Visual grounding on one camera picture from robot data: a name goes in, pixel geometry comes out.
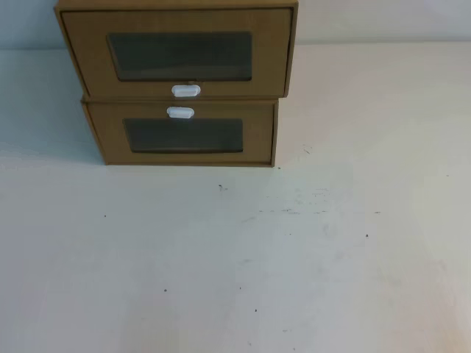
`stacked drawers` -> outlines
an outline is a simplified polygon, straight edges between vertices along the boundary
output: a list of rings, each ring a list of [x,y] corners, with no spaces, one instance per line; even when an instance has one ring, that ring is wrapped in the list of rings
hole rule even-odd
[[[274,165],[296,0],[59,0],[108,164]]]

